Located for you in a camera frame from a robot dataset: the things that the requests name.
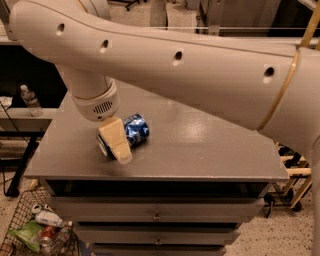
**water bottle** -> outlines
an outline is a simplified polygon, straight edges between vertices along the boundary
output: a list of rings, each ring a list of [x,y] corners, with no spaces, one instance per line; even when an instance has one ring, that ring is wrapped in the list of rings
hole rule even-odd
[[[71,229],[72,222],[70,222],[68,226],[62,228],[58,232],[58,234],[55,237],[53,237],[52,242],[48,246],[41,248],[41,255],[51,256],[60,254],[60,251],[63,249],[64,244],[71,237]]]
[[[31,115],[41,116],[43,114],[43,110],[34,91],[29,89],[26,85],[21,85],[20,88],[21,98],[29,108]]]

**crushed can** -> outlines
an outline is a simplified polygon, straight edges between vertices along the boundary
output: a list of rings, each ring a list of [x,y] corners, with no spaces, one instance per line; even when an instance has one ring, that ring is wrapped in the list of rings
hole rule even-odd
[[[149,127],[140,114],[128,116],[122,119],[122,122],[130,147],[139,145],[142,141],[146,140],[150,134]],[[105,156],[110,156],[112,159],[115,159],[110,147],[100,134],[97,135],[97,141],[102,153]]]

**trash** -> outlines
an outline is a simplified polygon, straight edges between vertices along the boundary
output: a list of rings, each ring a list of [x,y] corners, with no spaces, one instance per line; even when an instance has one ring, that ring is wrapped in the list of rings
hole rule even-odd
[[[41,237],[43,226],[35,220],[30,220],[20,229],[8,230],[8,234],[15,236],[23,242],[30,250],[34,252],[40,251],[39,239]]]

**speckled floor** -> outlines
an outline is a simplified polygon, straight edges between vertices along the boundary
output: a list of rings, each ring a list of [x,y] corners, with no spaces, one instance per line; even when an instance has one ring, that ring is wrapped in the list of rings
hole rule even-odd
[[[127,12],[124,4],[110,4],[114,22],[128,25],[149,26],[150,3],[142,2]],[[169,24],[173,27],[194,25],[195,12],[184,8],[184,4],[167,3]],[[20,192],[28,189],[31,181],[21,182]],[[0,184],[0,241],[3,241],[9,222],[13,216],[18,199],[6,198]],[[287,208],[274,209],[266,219],[261,212],[250,223],[240,227],[241,235],[231,246],[227,246],[226,256],[292,256],[311,255],[313,211],[311,193],[302,199],[303,210],[295,213]]]

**gray cabinet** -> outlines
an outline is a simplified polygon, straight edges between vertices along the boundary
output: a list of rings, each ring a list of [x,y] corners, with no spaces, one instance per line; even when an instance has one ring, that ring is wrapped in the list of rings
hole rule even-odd
[[[270,184],[288,179],[273,142],[118,86],[118,116],[141,113],[151,130],[129,165],[102,155],[98,124],[84,120],[66,95],[26,177],[40,180],[52,195],[50,206],[73,221],[98,256],[223,255],[241,223],[264,206]]]

